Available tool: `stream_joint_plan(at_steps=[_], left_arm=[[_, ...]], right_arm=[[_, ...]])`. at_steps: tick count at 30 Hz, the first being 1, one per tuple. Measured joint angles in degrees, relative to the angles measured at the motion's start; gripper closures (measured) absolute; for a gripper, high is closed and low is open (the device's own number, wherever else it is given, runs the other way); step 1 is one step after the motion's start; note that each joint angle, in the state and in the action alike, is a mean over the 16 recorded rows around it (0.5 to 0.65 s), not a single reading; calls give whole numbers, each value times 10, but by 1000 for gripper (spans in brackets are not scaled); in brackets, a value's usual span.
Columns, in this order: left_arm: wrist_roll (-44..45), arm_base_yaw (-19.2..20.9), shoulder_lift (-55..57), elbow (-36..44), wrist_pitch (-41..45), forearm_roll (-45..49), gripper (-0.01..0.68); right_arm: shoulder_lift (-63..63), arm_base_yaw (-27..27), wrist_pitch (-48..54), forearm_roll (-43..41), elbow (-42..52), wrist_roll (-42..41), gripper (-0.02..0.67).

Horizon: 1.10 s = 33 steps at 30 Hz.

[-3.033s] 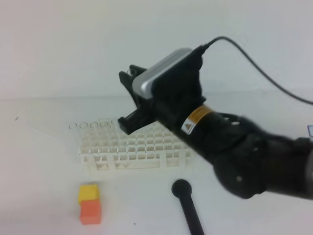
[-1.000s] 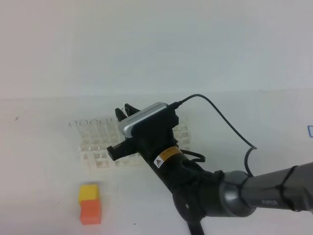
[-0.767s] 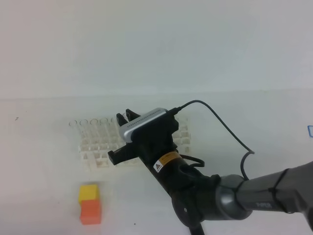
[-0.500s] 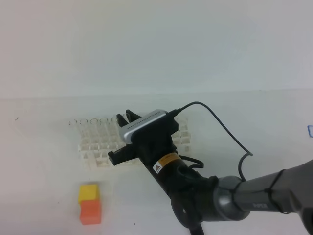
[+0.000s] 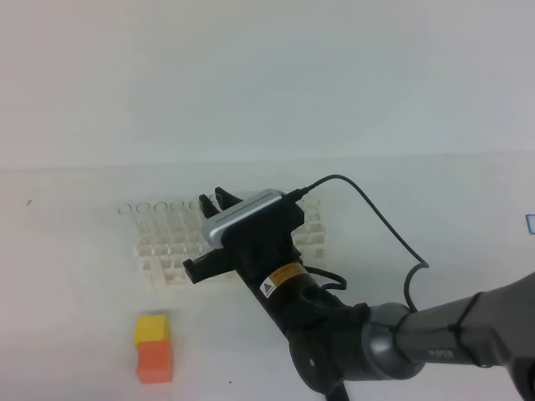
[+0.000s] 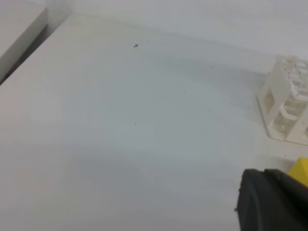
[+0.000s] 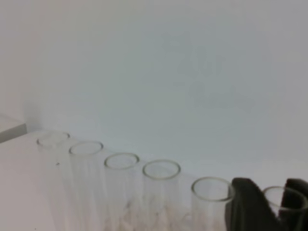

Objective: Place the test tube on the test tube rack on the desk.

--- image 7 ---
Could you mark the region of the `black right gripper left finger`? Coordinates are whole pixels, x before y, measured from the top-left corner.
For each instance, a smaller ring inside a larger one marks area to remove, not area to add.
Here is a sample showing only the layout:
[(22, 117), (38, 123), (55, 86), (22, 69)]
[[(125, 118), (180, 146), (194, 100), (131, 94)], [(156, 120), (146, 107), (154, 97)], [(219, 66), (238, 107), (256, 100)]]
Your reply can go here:
[(283, 231), (263, 192), (251, 179), (234, 178), (235, 196), (226, 205), (228, 231)]

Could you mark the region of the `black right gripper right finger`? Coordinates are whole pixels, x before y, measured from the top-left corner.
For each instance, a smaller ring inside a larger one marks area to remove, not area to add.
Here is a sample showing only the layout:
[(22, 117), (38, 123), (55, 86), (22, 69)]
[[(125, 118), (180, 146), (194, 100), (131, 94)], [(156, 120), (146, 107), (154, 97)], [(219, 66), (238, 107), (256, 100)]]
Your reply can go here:
[(287, 231), (308, 230), (308, 183), (288, 179), (282, 196), (280, 219)]

